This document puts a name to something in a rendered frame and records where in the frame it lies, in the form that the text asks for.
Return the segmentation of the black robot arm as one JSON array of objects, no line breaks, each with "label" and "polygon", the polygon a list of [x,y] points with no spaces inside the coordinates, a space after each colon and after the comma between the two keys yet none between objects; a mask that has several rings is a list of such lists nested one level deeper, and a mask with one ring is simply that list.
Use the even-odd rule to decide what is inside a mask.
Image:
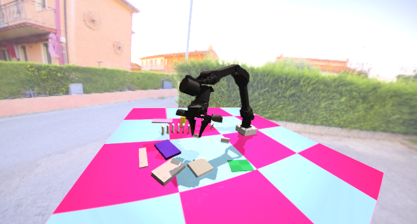
[{"label": "black robot arm", "polygon": [[[231,64],[217,70],[202,71],[200,75],[195,79],[190,75],[186,75],[186,77],[180,83],[179,90],[185,94],[189,94],[190,96],[196,95],[196,98],[205,98],[209,100],[210,92],[214,92],[214,89],[212,86],[207,85],[214,85],[219,82],[221,78],[228,76],[229,74],[231,74],[235,80],[235,83],[239,87],[240,101],[242,105],[239,110],[239,115],[242,118],[242,125],[240,126],[244,128],[251,128],[251,120],[254,120],[255,116],[250,106],[248,96],[247,84],[249,82],[250,75],[238,64]],[[192,100],[191,104],[187,106],[187,110],[188,116],[201,116],[202,113],[207,112],[207,103],[200,101],[200,103],[197,104]]]}]

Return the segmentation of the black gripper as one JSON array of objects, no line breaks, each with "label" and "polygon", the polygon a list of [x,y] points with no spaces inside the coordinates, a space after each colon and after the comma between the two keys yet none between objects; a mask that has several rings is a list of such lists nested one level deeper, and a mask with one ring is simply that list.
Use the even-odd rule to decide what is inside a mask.
[{"label": "black gripper", "polygon": [[[194,101],[197,104],[199,104],[200,101],[203,101],[203,103],[207,103],[207,110],[208,110],[209,100],[207,100],[205,98],[195,98]],[[214,121],[214,122],[220,122],[220,123],[222,123],[222,121],[223,121],[223,117],[221,115],[212,114],[212,116],[211,116],[211,115],[207,115],[207,112],[206,113],[202,113],[202,115],[204,115],[204,116],[196,116],[196,115],[188,116],[188,111],[187,110],[178,109],[177,112],[176,112],[176,115],[177,116],[181,116],[181,117],[186,117],[185,119],[188,120],[189,125],[190,125],[191,135],[193,135],[194,134],[194,131],[195,131],[195,123],[196,123],[196,120],[194,120],[194,118],[203,119],[201,121],[201,128],[200,128],[200,131],[199,131],[198,138],[201,137],[201,135],[204,132],[204,130],[207,127],[207,125],[209,123],[211,123],[211,120]]]}]

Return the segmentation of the purple flat block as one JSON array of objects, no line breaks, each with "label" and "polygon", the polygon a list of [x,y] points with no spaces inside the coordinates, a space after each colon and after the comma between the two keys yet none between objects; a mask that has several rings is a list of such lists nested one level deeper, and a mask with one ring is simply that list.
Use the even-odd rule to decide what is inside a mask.
[{"label": "purple flat block", "polygon": [[154,146],[157,148],[157,150],[160,152],[160,154],[165,158],[169,159],[173,156],[177,156],[181,154],[182,152],[168,139],[165,141],[157,142],[154,144]]}]

